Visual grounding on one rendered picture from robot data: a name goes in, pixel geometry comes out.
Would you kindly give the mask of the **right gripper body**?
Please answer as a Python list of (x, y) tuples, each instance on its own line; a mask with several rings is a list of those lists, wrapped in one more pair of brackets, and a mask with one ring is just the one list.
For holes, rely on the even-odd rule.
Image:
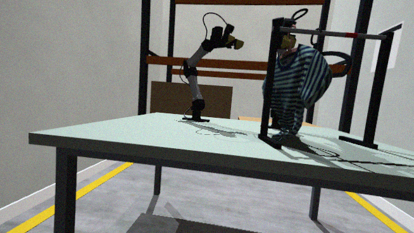
[(231, 47), (231, 46), (233, 46), (233, 45), (234, 45), (234, 49), (236, 49), (237, 39), (235, 39), (234, 41), (232, 41), (232, 42), (230, 42), (230, 43), (228, 43), (228, 44), (225, 44), (226, 42), (228, 42), (228, 38), (229, 38), (229, 35), (228, 35), (228, 34), (226, 34), (226, 33), (224, 33), (224, 34), (223, 34), (223, 36), (222, 36), (222, 39), (219, 39), (219, 40), (218, 40), (218, 45), (219, 45), (219, 47), (220, 47), (220, 48), (227, 47), (227, 49), (228, 49), (228, 48), (232, 49), (232, 47)]

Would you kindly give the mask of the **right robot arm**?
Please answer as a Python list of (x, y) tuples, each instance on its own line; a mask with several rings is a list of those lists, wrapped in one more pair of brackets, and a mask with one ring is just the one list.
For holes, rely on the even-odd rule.
[[(229, 34), (234, 31), (234, 26), (229, 24), (226, 26), (224, 33)], [(195, 120), (195, 121), (202, 121), (202, 122), (209, 122), (210, 120), (201, 119), (201, 111), (205, 107), (204, 100), (201, 96), (197, 75), (198, 71), (196, 69), (196, 64), (198, 61), (211, 52), (215, 48), (220, 48), (218, 45), (218, 40), (222, 38), (223, 34), (223, 27), (216, 26), (212, 28), (210, 40), (205, 39), (199, 49), (188, 59), (184, 60), (184, 76), (187, 78), (189, 85), (191, 87), (192, 92), (192, 118), (183, 117), (183, 120)], [(188, 67), (189, 65), (189, 67)]]

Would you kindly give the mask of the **black clothes rack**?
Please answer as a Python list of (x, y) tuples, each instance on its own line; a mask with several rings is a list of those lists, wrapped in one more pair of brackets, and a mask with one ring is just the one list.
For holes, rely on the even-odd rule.
[(375, 129), (377, 126), (380, 102), (381, 102), (382, 91), (384, 87), (384, 81), (386, 77), (387, 65), (389, 61), (389, 55), (391, 52), (394, 32), (386, 32), (382, 35), (357, 34), (357, 33), (348, 33), (348, 32), (331, 32), (331, 31), (322, 31), (322, 33), (320, 33), (319, 30), (280, 27), (280, 23), (274, 23), (272, 25), (270, 49), (269, 49), (269, 55), (268, 55), (267, 77), (266, 77), (265, 94), (264, 94), (264, 100), (263, 100), (261, 129), (260, 129), (260, 134), (258, 134), (259, 139), (261, 139), (263, 142), (267, 143), (274, 149), (282, 148), (281, 143), (267, 136), (268, 123), (269, 123), (269, 117), (270, 117), (270, 106), (271, 106), (271, 100), (272, 100), (273, 79), (274, 79), (274, 73), (275, 73), (275, 63), (276, 63), (276, 57), (277, 57), (277, 47), (278, 47), (278, 41), (279, 41), (279, 32), (381, 40), (379, 55), (377, 58), (377, 64), (376, 64), (376, 69), (375, 69), (375, 75), (373, 79), (370, 102), (369, 102), (369, 107), (368, 107), (368, 114), (367, 114), (363, 141), (339, 135), (340, 140), (350, 142), (353, 144), (357, 144), (360, 146), (364, 146), (367, 148), (371, 148), (371, 149), (378, 149), (378, 144), (374, 144), (373, 141), (375, 137)]

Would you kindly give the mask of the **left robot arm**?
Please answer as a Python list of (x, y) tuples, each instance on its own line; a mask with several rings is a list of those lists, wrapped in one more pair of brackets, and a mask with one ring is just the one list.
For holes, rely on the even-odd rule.
[[(272, 19), (272, 24), (274, 23), (280, 23), (280, 27), (287, 27), (290, 28), (291, 25), (296, 25), (297, 22), (295, 22), (295, 19), (291, 19), (291, 18), (275, 18)], [(280, 32), (281, 34), (287, 34), (288, 32)], [(285, 52), (287, 52), (286, 49), (277, 49), (277, 54), (284, 54)], [(272, 117), (272, 124), (271, 126), (269, 125), (268, 128), (269, 129), (281, 129), (283, 127), (279, 126), (278, 120), (279, 117), (277, 116), (277, 114), (272, 110), (270, 110), (270, 117)]]

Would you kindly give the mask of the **blue striped t-shirt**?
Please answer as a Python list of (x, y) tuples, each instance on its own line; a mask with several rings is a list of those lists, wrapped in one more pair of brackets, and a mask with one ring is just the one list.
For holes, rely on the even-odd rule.
[[(276, 58), (271, 109), (279, 117), (280, 129), (272, 139), (293, 138), (303, 123), (304, 108), (316, 103), (332, 82), (332, 70), (316, 49), (298, 44), (297, 51)], [(288, 129), (288, 131), (286, 131)]]

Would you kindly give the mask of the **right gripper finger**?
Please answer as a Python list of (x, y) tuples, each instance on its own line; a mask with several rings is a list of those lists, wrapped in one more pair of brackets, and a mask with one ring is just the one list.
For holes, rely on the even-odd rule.
[(243, 47), (244, 45), (244, 41), (240, 41), (237, 39), (237, 43), (236, 43), (236, 49), (239, 49), (240, 47)]
[(232, 41), (234, 41), (234, 40), (235, 40), (235, 37), (234, 37), (234, 36), (229, 35), (228, 42), (226, 42), (225, 44), (228, 44), (228, 43), (230, 43), (230, 42), (232, 42)]

